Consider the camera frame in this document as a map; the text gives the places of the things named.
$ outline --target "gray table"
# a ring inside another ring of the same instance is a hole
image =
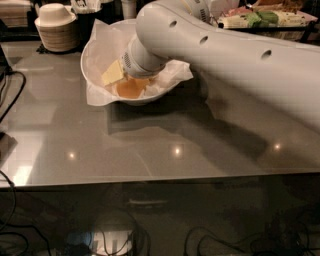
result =
[[[27,78],[0,124],[15,141],[1,169],[17,186],[320,170],[319,134],[232,87],[207,82],[206,100],[193,79],[146,106],[89,106],[81,53],[39,54],[39,45],[2,43]]]

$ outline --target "butter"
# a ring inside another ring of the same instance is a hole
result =
[[[124,73],[119,60],[115,60],[109,68],[102,74],[104,85],[113,84],[124,78]]]

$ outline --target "black cable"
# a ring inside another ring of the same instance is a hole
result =
[[[24,255],[24,254],[28,251],[28,249],[29,249],[29,242],[28,242],[28,239],[27,239],[24,235],[22,235],[22,234],[20,234],[20,233],[17,233],[17,232],[1,232],[1,233],[0,233],[0,236],[7,236],[7,235],[19,236],[20,238],[22,238],[22,239],[24,240],[26,246],[25,246],[23,252],[21,252],[21,253],[18,254],[18,255],[21,255],[21,256],[22,256],[22,255]]]
[[[2,174],[2,176],[7,180],[8,184],[10,185],[12,191],[13,191],[13,207],[12,207],[12,210],[11,210],[11,213],[9,215],[9,217],[7,218],[6,221],[2,221],[0,219],[0,223],[2,224],[1,228],[0,228],[0,231],[3,230],[6,226],[8,227],[13,227],[13,228],[32,228],[34,229],[38,235],[46,242],[46,245],[47,245],[47,250],[48,250],[48,254],[49,256],[51,256],[51,252],[50,252],[50,246],[49,246],[49,241],[48,239],[40,232],[40,230],[34,226],[34,225],[13,225],[13,224],[9,224],[9,221],[11,219],[11,217],[13,216],[13,213],[16,209],[16,193],[15,193],[15,186],[14,186],[14,183],[8,178],[8,176],[0,170],[0,173]]]
[[[221,243],[221,244],[224,244],[224,245],[226,245],[226,246],[228,246],[228,247],[230,247],[230,248],[233,248],[233,249],[235,249],[235,250],[237,250],[237,251],[239,251],[239,252],[245,253],[245,251],[243,251],[243,250],[240,249],[239,247],[234,246],[234,245],[232,245],[232,244],[230,244],[230,243],[228,243],[228,242],[220,239],[220,238],[219,238],[216,234],[214,234],[211,230],[209,230],[209,229],[207,229],[207,228],[205,228],[205,227],[194,227],[194,228],[192,228],[192,229],[189,230],[189,232],[188,232],[188,234],[187,234],[187,236],[186,236],[186,239],[185,239],[185,241],[184,241],[184,252],[183,252],[183,255],[184,255],[184,256],[188,256],[188,252],[187,252],[188,241],[189,241],[189,238],[190,238],[190,236],[192,235],[192,233],[195,232],[196,230],[203,230],[203,231],[207,232],[208,234],[210,234],[210,236],[211,236],[212,238],[214,238],[217,242],[219,242],[219,243]]]
[[[12,218],[12,216],[13,216],[15,210],[16,210],[17,199],[16,199],[16,191],[15,191],[14,183],[8,178],[8,176],[3,171],[0,170],[0,173],[6,179],[6,181],[9,184],[9,186],[11,187],[12,198],[13,198],[13,205],[12,205],[12,209],[11,209],[9,217],[5,221],[0,220],[0,223],[2,224],[1,227],[0,227],[0,231],[1,231],[8,225],[9,221],[11,220],[11,218]]]
[[[104,235],[104,232],[101,231],[102,233],[102,236],[103,236],[103,247],[104,247],[104,252],[108,255],[108,256],[113,256],[113,255],[118,255],[119,252],[121,252],[123,250],[123,248],[126,246],[126,244],[128,244],[129,242],[129,238],[124,242],[124,244],[122,245],[122,247],[116,251],[116,252],[113,252],[113,253],[109,253],[108,250],[107,250],[107,245],[106,245],[106,237]]]
[[[216,241],[216,242],[218,242],[218,243],[220,243],[220,244],[223,244],[223,245],[225,245],[225,246],[227,246],[227,247],[229,247],[229,248],[231,248],[231,249],[234,249],[234,250],[236,250],[236,251],[238,251],[238,252],[245,253],[245,251],[243,251],[242,249],[240,249],[240,248],[237,247],[237,246],[231,245],[231,244],[229,244],[229,243],[227,243],[227,242],[225,242],[225,241],[223,241],[223,240],[221,240],[221,239],[217,239],[216,237],[214,237],[214,236],[212,236],[212,235],[205,235],[205,236],[203,236],[203,237],[200,239],[200,241],[199,241],[199,243],[198,243],[198,246],[197,246],[197,253],[198,253],[198,255],[201,255],[201,254],[200,254],[201,244],[202,244],[203,241],[206,240],[206,239],[212,239],[212,240],[214,240],[214,241]]]
[[[8,227],[12,227],[12,228],[32,228],[32,229],[34,229],[34,230],[37,232],[37,234],[42,238],[42,240],[45,241],[46,246],[47,246],[47,252],[48,252],[49,256],[51,256],[49,241],[48,241],[48,239],[40,232],[40,230],[39,230],[36,226],[34,226],[34,225],[14,225],[14,224],[9,224],[9,223],[7,224],[7,226],[8,226]]]
[[[3,73],[3,80],[4,80],[4,83],[0,88],[0,107],[2,106],[2,103],[3,103],[2,92],[3,92],[3,90],[4,90],[4,88],[6,87],[6,84],[7,84],[7,71],[6,70]]]
[[[275,252],[273,252],[273,251],[262,251],[262,252],[255,252],[255,253],[253,253],[253,255],[252,256],[260,256],[260,255],[262,255],[263,256],[263,254],[272,254],[272,255],[275,255],[275,256],[280,256],[280,255],[278,255],[277,253],[275,253]]]
[[[18,100],[23,88],[26,85],[27,79],[25,77],[25,75],[20,72],[20,71],[12,71],[10,70],[8,72],[8,75],[14,75],[14,74],[19,74],[22,76],[22,84],[20,86],[20,89],[18,91],[18,93],[16,94],[16,96],[14,97],[14,99],[12,100],[12,102],[8,105],[8,107],[6,108],[6,110],[4,111],[4,113],[0,116],[0,123],[2,122],[2,120],[6,117],[6,115],[8,114],[8,112],[10,111],[10,109],[12,108],[12,106],[16,103],[16,101]]]

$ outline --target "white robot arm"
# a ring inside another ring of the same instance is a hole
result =
[[[171,59],[185,61],[320,131],[320,47],[223,30],[208,21],[204,0],[146,5],[137,16],[137,37],[122,56],[124,70],[150,77]]]

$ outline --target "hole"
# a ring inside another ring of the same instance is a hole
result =
[[[200,44],[204,44],[207,40],[208,40],[208,36],[203,37],[203,38],[200,40]]]
[[[272,55],[272,51],[271,51],[271,50],[265,51],[265,52],[261,55],[261,59],[262,59],[262,60],[265,60],[265,59],[269,58],[271,55]]]
[[[170,28],[173,28],[173,27],[175,27],[176,25],[177,25],[177,21],[175,20],[175,21],[172,21],[172,22],[170,23],[169,27],[170,27]]]

